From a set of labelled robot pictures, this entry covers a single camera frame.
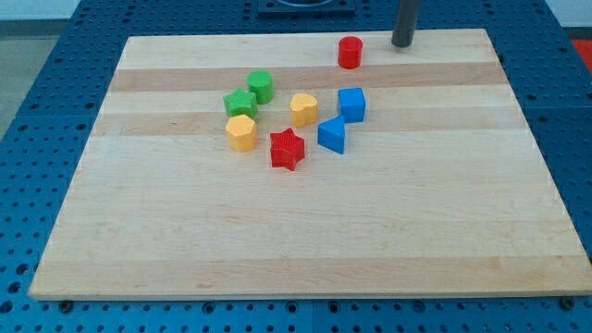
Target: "red star block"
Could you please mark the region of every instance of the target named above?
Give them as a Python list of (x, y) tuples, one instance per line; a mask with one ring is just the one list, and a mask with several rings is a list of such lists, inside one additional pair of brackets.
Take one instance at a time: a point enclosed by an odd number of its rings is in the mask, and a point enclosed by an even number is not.
[(294, 171), (296, 163), (304, 159), (304, 139), (294, 134), (292, 128), (281, 133), (271, 133), (271, 166)]

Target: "blue cube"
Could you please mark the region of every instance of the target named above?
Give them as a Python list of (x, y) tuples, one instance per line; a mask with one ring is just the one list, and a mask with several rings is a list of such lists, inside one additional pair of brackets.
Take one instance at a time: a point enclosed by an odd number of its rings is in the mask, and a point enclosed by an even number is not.
[(317, 143), (335, 153), (345, 150), (345, 120), (342, 116), (334, 117), (318, 124)]
[(339, 89), (338, 110), (346, 123), (364, 121), (366, 99), (362, 88)]

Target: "yellow hexagon block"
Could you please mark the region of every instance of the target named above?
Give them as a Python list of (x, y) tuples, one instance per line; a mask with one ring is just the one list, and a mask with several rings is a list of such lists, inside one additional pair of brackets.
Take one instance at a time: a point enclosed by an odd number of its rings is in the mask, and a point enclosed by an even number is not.
[(245, 115), (231, 117), (226, 124), (230, 147), (237, 152), (252, 150), (257, 144), (257, 125)]
[(318, 119), (318, 101), (308, 93), (296, 93), (290, 101), (290, 111), (294, 127), (315, 123)]

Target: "toy block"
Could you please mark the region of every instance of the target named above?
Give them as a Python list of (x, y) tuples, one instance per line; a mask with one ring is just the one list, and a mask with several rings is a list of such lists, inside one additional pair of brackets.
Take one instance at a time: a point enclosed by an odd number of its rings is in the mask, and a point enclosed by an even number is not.
[(318, 118), (318, 101), (308, 93), (296, 93), (290, 101), (292, 126), (299, 128), (315, 123)]
[(257, 97), (257, 104), (267, 104), (274, 98), (274, 81), (271, 73), (258, 69), (247, 77), (249, 91)]
[(249, 116), (254, 119), (257, 115), (257, 100), (253, 92), (245, 92), (237, 89), (231, 94), (224, 96), (224, 107), (229, 117), (240, 115)]
[(346, 123), (364, 121), (366, 99), (362, 88), (339, 89), (338, 110)]
[(362, 47), (364, 44), (358, 37), (347, 36), (339, 40), (338, 63), (342, 68), (358, 68), (362, 63)]
[(318, 125), (317, 143), (335, 153), (345, 150), (345, 120), (337, 116)]
[(271, 133), (271, 166), (285, 167), (294, 171), (296, 163), (304, 159), (304, 139), (296, 136), (293, 129)]
[(257, 125), (246, 115), (231, 117), (226, 134), (230, 147), (240, 153), (252, 150), (257, 144)]

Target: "blue perforated table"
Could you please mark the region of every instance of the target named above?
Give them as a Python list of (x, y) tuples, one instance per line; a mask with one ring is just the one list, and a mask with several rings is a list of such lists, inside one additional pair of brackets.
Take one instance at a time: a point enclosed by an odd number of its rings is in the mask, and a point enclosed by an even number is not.
[[(27, 296), (129, 36), (388, 30), (397, 5), (358, 0), (354, 16), (258, 18), (249, 1), (82, 0), (0, 144), (0, 331), (591, 331), (592, 297), (69, 303)], [(591, 78), (544, 1), (426, 0), (418, 28), (487, 29), (591, 255)]]

